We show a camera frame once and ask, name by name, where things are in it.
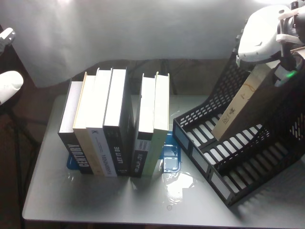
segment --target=robotic hand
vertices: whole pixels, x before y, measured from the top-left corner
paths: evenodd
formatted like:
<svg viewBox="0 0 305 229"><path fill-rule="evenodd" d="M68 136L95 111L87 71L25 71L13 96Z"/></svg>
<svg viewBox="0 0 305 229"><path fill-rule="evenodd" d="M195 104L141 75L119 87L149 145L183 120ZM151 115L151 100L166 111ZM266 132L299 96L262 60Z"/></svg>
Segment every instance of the robotic hand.
<svg viewBox="0 0 305 229"><path fill-rule="evenodd" d="M15 32L7 28L0 33L0 55L5 47L11 45L15 39ZM23 85L22 76L16 71L8 71L0 74L0 105L10 99Z"/></svg>
<svg viewBox="0 0 305 229"><path fill-rule="evenodd" d="M247 68L279 60L275 86L281 86L303 68L304 57L291 50L302 49L304 45L305 6L299 8L298 1L293 1L290 8L284 5L265 7L250 16L240 38L236 63Z"/></svg>

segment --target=beige book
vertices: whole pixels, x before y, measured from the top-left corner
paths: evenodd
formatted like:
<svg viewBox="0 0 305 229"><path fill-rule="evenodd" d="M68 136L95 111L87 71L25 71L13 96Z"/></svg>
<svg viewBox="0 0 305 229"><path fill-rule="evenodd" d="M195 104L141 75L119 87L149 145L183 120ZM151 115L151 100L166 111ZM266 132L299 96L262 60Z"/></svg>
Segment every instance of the beige book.
<svg viewBox="0 0 305 229"><path fill-rule="evenodd" d="M212 130L223 141L257 124L262 124L287 95L292 84L275 87L274 71L279 61L258 64L250 73Z"/></svg>
<svg viewBox="0 0 305 229"><path fill-rule="evenodd" d="M84 81L81 88L81 96L78 102L76 116L73 124L73 131L79 141L84 154L91 166L93 174L103 176L103 170L95 152L89 133L86 129L86 124L89 117L89 106L92 98L95 75L87 75L85 73Z"/></svg>

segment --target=table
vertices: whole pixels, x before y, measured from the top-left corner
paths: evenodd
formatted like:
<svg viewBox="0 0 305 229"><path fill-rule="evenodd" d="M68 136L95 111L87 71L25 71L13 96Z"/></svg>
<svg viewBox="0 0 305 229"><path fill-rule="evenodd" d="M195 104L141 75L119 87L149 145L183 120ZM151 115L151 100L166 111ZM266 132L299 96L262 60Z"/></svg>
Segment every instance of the table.
<svg viewBox="0 0 305 229"><path fill-rule="evenodd" d="M205 99L170 97L170 123ZM59 96L54 102L24 204L25 219L305 228L305 165L301 160L230 208L184 152L180 172L156 172L152 178L105 178L68 170L68 152L57 135L64 101L65 96ZM135 112L137 96L132 97L132 105Z"/></svg>

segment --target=green light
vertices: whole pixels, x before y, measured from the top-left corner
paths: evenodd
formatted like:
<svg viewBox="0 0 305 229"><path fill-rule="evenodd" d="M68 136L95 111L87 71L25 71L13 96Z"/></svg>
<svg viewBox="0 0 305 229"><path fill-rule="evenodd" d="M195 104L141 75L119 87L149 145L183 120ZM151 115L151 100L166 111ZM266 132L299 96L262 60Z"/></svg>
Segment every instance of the green light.
<svg viewBox="0 0 305 229"><path fill-rule="evenodd" d="M291 77L293 77L295 74L297 74L297 71L296 71L296 70L293 70L292 72L288 73L286 77L287 77L287 78L291 78Z"/></svg>

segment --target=black magazine rack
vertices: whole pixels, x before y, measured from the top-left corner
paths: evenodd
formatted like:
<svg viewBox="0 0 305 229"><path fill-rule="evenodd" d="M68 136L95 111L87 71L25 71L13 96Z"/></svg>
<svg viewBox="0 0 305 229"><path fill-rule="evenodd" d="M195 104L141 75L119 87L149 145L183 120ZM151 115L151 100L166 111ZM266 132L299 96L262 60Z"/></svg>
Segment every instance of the black magazine rack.
<svg viewBox="0 0 305 229"><path fill-rule="evenodd" d="M304 154L305 92L298 86L257 126L219 142L211 133L249 72L237 67L232 53L211 95L173 121L173 136L227 206L231 206Z"/></svg>

